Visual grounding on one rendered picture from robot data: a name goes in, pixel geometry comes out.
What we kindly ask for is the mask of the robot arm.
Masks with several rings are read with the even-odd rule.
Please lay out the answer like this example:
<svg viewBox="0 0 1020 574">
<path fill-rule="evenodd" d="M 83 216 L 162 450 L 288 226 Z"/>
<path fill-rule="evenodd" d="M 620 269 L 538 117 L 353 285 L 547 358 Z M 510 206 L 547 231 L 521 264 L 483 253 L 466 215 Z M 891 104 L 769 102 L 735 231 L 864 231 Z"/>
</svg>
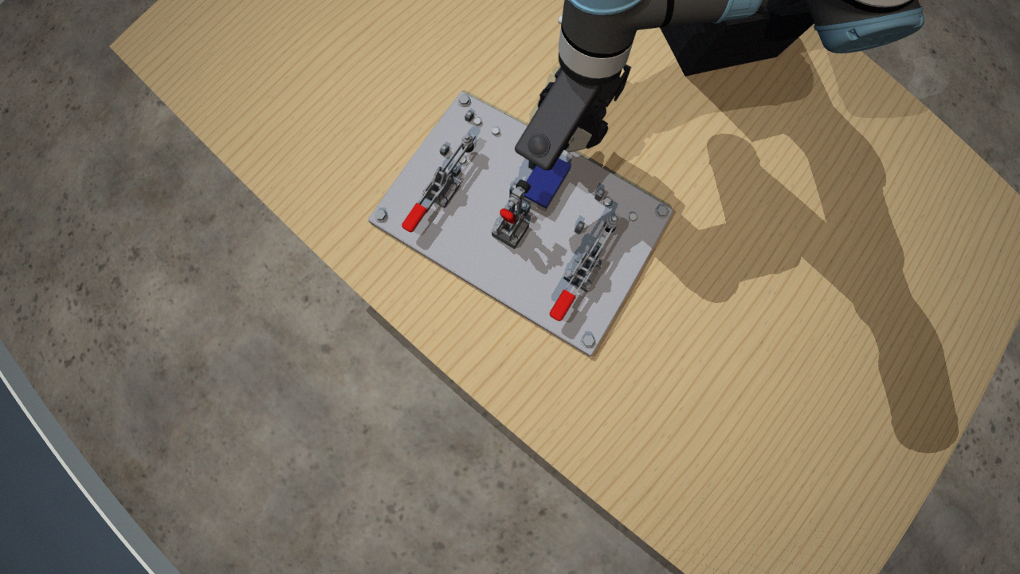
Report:
<svg viewBox="0 0 1020 574">
<path fill-rule="evenodd" d="M 626 66 L 640 29 L 733 21 L 749 18 L 761 6 L 779 7 L 793 1 L 564 0 L 558 20 L 559 54 L 577 75 L 609 77 Z M 918 0 L 806 0 L 806 4 L 821 43 L 832 53 L 887 45 L 913 35 L 924 23 Z M 601 86 L 577 83 L 561 70 L 515 152 L 551 170 L 601 90 Z"/>
</svg>

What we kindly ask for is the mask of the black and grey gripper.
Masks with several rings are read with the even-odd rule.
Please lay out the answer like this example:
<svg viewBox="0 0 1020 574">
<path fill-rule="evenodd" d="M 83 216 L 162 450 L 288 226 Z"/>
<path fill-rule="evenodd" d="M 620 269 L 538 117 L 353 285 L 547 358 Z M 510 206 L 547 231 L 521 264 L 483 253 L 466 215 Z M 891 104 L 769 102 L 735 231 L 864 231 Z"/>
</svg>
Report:
<svg viewBox="0 0 1020 574">
<path fill-rule="evenodd" d="M 575 131 L 575 135 L 571 139 L 571 142 L 566 145 L 567 152 L 579 151 L 582 149 L 589 149 L 590 147 L 596 146 L 601 143 L 604 135 L 607 134 L 608 123 L 604 121 L 604 116 L 607 114 L 607 108 L 610 102 L 617 100 L 618 96 L 622 94 L 623 89 L 626 87 L 626 81 L 628 73 L 630 73 L 630 66 L 626 64 L 624 66 L 625 72 L 622 75 L 622 71 L 619 70 L 616 75 L 609 77 L 584 77 L 582 75 L 577 75 L 574 70 L 569 69 L 559 54 L 559 65 L 563 68 L 563 71 L 570 79 L 577 81 L 577 83 L 583 84 L 584 86 L 601 86 L 602 90 L 600 95 L 597 96 L 594 103 L 591 105 L 589 112 L 584 116 L 582 123 Z M 561 68 L 557 70 L 555 77 L 558 77 L 561 72 Z M 620 77 L 622 75 L 622 77 Z M 618 77 L 617 77 L 618 76 Z M 614 81 L 613 81 L 614 79 Z M 608 83 L 608 81 L 610 83 Z M 540 92 L 540 100 L 538 103 L 538 108 L 540 103 L 542 103 L 543 98 L 549 93 L 551 86 L 553 86 L 554 81 L 549 81 L 549 85 L 543 88 Z M 605 84 L 602 86 L 602 84 Z"/>
</svg>

